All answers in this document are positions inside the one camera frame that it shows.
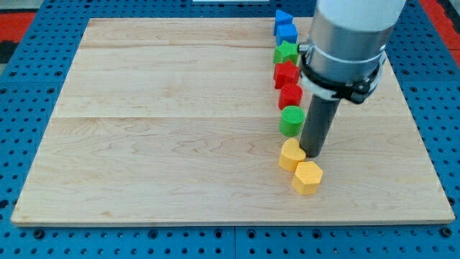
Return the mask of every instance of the green cylinder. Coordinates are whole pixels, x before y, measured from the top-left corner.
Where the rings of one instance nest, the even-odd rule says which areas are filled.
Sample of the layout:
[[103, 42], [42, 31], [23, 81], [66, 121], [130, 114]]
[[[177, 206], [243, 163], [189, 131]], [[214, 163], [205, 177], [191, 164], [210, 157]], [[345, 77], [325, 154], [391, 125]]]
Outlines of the green cylinder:
[[286, 106], [281, 112], [280, 131], [284, 136], [294, 137], [302, 129], [305, 112], [299, 106]]

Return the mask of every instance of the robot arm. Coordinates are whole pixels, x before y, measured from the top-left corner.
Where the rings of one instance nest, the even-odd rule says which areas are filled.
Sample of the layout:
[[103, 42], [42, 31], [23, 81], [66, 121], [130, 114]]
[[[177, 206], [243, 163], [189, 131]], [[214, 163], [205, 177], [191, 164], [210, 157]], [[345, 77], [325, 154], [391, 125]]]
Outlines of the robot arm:
[[340, 99], [360, 104], [377, 87], [385, 45], [405, 0], [318, 0], [307, 42], [299, 44], [301, 84], [313, 92], [300, 145], [323, 146]]

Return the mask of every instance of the blue block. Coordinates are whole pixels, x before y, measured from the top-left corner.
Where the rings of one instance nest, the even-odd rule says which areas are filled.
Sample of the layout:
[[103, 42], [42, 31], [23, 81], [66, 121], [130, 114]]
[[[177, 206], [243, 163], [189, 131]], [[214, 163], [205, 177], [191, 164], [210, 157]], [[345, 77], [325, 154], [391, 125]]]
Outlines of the blue block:
[[276, 31], [276, 45], [281, 45], [283, 40], [289, 43], [297, 43], [297, 35], [297, 29], [294, 24], [280, 25]]
[[275, 15], [275, 28], [273, 29], [273, 36], [277, 34], [277, 28], [279, 25], [292, 24], [294, 17], [288, 13], [285, 13], [281, 10], [276, 10]]

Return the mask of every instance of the blue pegboard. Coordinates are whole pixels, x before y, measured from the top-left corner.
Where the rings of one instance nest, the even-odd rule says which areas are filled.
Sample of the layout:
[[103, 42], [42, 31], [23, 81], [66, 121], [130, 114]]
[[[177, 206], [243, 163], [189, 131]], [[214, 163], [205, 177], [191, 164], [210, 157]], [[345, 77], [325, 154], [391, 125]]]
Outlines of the blue pegboard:
[[[17, 228], [9, 218], [91, 17], [313, 15], [315, 2], [45, 0], [0, 76], [0, 257], [458, 258], [460, 226]], [[417, 1], [387, 46], [402, 92], [454, 211], [460, 206], [460, 72]]]

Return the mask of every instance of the red block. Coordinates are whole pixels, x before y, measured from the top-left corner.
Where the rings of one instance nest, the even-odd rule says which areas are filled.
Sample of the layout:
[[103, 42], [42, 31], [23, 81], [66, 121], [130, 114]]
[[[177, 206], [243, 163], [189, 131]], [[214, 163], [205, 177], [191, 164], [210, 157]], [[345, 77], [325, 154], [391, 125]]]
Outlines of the red block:
[[299, 81], [299, 68], [291, 60], [275, 65], [275, 88], [280, 89], [286, 83], [297, 83]]
[[282, 110], [286, 106], [290, 105], [300, 106], [302, 95], [302, 88], [296, 83], [285, 84], [281, 88], [280, 101], [278, 102], [278, 107]]

